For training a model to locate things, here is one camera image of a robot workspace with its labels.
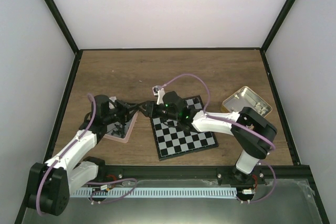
gray floor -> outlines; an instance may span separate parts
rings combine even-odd
[[[259,194],[270,186],[259,187]],[[109,205],[91,205],[87,199],[71,199],[58,217],[40,217],[28,209],[26,223],[322,223],[312,191],[304,181],[278,180],[265,201],[241,205],[223,199],[124,199]]]

chessboard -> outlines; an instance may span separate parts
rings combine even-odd
[[[188,108],[203,108],[200,96],[186,98],[184,102]],[[162,118],[151,118],[151,124],[159,160],[218,147],[213,132],[184,132],[177,127],[177,121]]]

metal grate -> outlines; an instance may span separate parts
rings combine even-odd
[[[114,188],[110,191],[99,192],[94,198],[119,198],[130,188]],[[71,195],[71,198],[88,198],[93,188],[83,187]],[[136,188],[127,198],[218,198],[235,199],[236,188]]]

black metal frame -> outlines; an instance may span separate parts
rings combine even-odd
[[[66,40],[68,41],[70,47],[72,48],[75,59],[71,68],[70,76],[64,91],[64,95],[61,101],[61,105],[57,114],[56,122],[52,130],[51,138],[48,144],[47,152],[45,155],[45,161],[51,158],[60,126],[65,114],[67,103],[70,97],[71,89],[75,81],[76,73],[80,64],[80,59],[83,50],[79,50],[65,21],[63,20],[55,2],[53,0],[45,0],[47,6],[49,7],[52,15],[54,16],[57,24],[59,25],[61,31],[63,32]],[[318,193],[316,184],[314,182],[311,170],[307,165],[301,165],[299,155],[295,148],[295,144],[288,126],[288,122],[283,111],[279,94],[277,92],[271,71],[268,66],[267,58],[265,52],[269,48],[271,42],[275,38],[279,28],[284,22],[287,14],[289,13],[295,0],[286,0],[284,6],[281,9],[275,23],[272,26],[264,44],[261,48],[148,48],[148,49],[111,49],[111,50],[260,50],[261,58],[263,60],[265,71],[268,75],[269,84],[275,99],[276,107],[280,116],[281,124],[285,137],[287,140],[290,155],[293,161],[293,166],[274,166],[277,178],[287,178],[287,179],[307,179],[310,187],[314,190],[314,199],[319,209],[319,213],[323,223],[329,223],[327,214],[325,212],[324,206],[322,204],[320,195]],[[217,179],[218,173],[226,174],[232,171],[232,166],[107,166],[107,169],[112,174],[122,174],[124,177],[135,177],[138,179],[188,179],[188,178],[207,178],[207,179]],[[272,174],[268,167],[261,167],[264,178],[272,178]],[[15,223],[22,223],[26,207],[22,204]]]

wooden table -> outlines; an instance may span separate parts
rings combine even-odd
[[[109,50],[85,51],[81,58],[66,113],[55,146],[59,152],[75,135],[90,111],[86,94],[106,94],[129,102],[155,100],[152,86],[181,73],[203,79],[211,92],[210,112],[220,112],[222,101],[248,86],[273,108],[267,119],[276,126],[277,150],[267,157],[273,165],[291,165],[284,132],[258,50]],[[207,94],[202,84],[183,77],[165,88],[181,97]],[[150,120],[138,115],[129,142],[102,139],[88,155],[118,165],[234,165],[242,148],[233,136],[216,133],[219,147],[159,161]]]

